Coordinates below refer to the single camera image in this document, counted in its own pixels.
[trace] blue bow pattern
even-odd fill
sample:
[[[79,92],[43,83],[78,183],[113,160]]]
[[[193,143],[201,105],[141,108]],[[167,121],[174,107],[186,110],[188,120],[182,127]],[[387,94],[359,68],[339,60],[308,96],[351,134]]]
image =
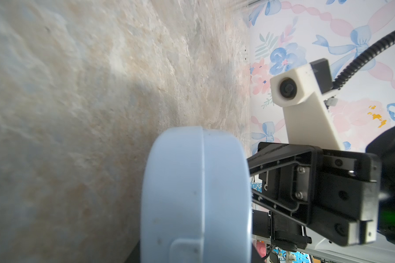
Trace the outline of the blue bow pattern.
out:
[[[256,23],[256,18],[259,16],[260,11],[262,11],[264,4],[258,6],[253,12],[249,15],[249,21],[254,25]],[[270,16],[281,11],[281,1],[280,0],[270,0],[266,5],[265,15]]]
[[[275,125],[273,122],[265,122],[262,124],[263,133],[251,133],[251,138],[254,140],[260,140],[265,138],[265,142],[274,142]],[[257,145],[260,141],[251,146],[251,151],[253,154],[257,152]]]
[[[353,41],[354,45],[330,46],[328,41],[324,37],[318,34],[316,35],[317,40],[312,44],[327,47],[329,53],[331,53],[332,55],[342,55],[350,52],[353,49],[356,49],[355,54],[350,53],[342,57],[341,59],[337,60],[331,65],[332,78],[335,78],[339,70],[344,66],[345,63],[347,63],[348,60],[350,60],[351,58],[354,59],[369,47],[368,42],[371,39],[371,37],[372,37],[372,32],[370,31],[370,27],[362,26],[351,31],[350,38],[351,41]],[[369,63],[364,65],[360,70],[369,70],[373,68],[375,65],[376,65],[376,60],[372,59],[371,61],[369,61]]]
[[[343,3],[345,3],[347,0],[338,0],[338,3],[340,3],[340,4],[343,4]],[[327,5],[330,5],[330,4],[332,4],[333,2],[335,2],[335,0],[328,0],[327,1]]]

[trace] screw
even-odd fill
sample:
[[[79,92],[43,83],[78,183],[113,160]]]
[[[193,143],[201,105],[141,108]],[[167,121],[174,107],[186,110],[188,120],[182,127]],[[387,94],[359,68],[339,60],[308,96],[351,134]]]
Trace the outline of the screw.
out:
[[[297,171],[298,171],[299,173],[305,173],[305,172],[306,172],[306,170],[304,169],[303,166],[297,167]]]
[[[303,193],[302,193],[302,192],[296,192],[296,193],[295,193],[295,196],[296,196],[296,198],[299,199],[299,200],[303,199]]]
[[[335,165],[336,165],[336,166],[339,167],[339,166],[342,166],[343,164],[344,164],[344,163],[342,162],[341,159],[336,159],[336,160],[335,160]]]

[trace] blue tiled surface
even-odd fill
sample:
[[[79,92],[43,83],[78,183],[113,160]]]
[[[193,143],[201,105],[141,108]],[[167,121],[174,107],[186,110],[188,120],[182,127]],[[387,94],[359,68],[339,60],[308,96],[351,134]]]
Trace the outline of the blue tiled surface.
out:
[[[262,183],[250,183],[251,187],[259,192],[262,192]]]
[[[286,251],[282,249],[274,249],[273,253],[278,255],[278,259],[280,263],[285,263]],[[291,252],[296,255],[296,260],[294,262],[297,263],[310,263],[310,258],[308,254],[301,252]]]

